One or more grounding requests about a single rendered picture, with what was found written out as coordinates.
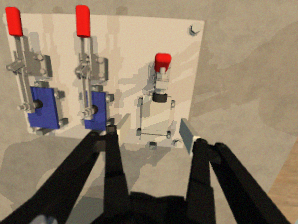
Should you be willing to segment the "grey toggle clamp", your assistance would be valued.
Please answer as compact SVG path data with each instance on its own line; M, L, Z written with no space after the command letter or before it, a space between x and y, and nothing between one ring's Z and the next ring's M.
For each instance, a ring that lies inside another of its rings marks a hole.
M31 52L28 37L23 35L20 11L16 7L6 7L5 11L9 35L14 36L16 49L13 51L14 62L5 68L8 71L12 69L12 73L18 76L23 103L17 106L17 109L25 110L25 113L34 113L35 109L43 107L43 103L41 100L32 99L28 76L53 77L50 56ZM20 37L22 37L23 52ZM20 70L23 65L25 67Z

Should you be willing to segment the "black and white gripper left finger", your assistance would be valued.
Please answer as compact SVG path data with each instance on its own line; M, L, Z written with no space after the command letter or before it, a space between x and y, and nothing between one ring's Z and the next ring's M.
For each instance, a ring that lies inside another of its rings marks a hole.
M38 191L0 224L65 224L100 152L105 152L103 224L136 224L120 153L130 128L131 114L126 113L117 125L106 126L106 135L88 133Z

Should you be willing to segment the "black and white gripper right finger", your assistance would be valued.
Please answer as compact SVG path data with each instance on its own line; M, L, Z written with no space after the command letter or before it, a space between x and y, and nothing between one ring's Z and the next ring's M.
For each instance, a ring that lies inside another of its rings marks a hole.
M186 118L179 134L192 156L184 224L216 224L209 162L237 224L291 224L227 145L208 144Z

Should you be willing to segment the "red-handled toggle clamp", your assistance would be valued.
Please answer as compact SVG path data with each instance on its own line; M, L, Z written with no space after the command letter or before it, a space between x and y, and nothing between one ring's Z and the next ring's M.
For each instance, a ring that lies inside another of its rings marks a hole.
M163 68L166 67L166 68ZM171 55L166 53L158 53L155 55L154 61L149 63L149 78L148 83L156 84L153 93L152 101L157 103L166 103L167 95L165 90L168 89L171 70ZM158 74L159 73L159 74Z

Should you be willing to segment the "blue rectangular block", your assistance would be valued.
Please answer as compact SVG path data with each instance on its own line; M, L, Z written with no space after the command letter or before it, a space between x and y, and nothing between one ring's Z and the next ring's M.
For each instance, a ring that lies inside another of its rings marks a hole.
M62 119L60 99L55 98L54 92L58 88L30 86L32 99L41 100L42 108L35 109L35 113L27 113L30 127L60 129L59 121Z
M106 102L106 95L108 94L107 91L92 92L92 105L98 107L98 112L93 115L93 119L84 119L85 129L105 131L107 121L110 119L109 102Z

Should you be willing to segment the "toggle clamp with red handle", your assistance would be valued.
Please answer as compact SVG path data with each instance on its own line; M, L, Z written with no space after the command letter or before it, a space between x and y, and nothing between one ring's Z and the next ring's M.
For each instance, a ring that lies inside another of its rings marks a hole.
M90 10L86 5L76 6L76 29L77 36L80 38L80 53L77 53L78 66L74 69L74 73L81 80L83 110L80 116L91 120L93 115L98 112L98 107L92 105L91 80L109 80L108 59L98 57L93 53L93 38L90 36ZM84 52L84 38L89 38L89 56ZM84 66L84 63L87 64ZM78 74L80 69L84 76ZM87 70L90 71L86 73ZM85 80L87 81L88 107Z

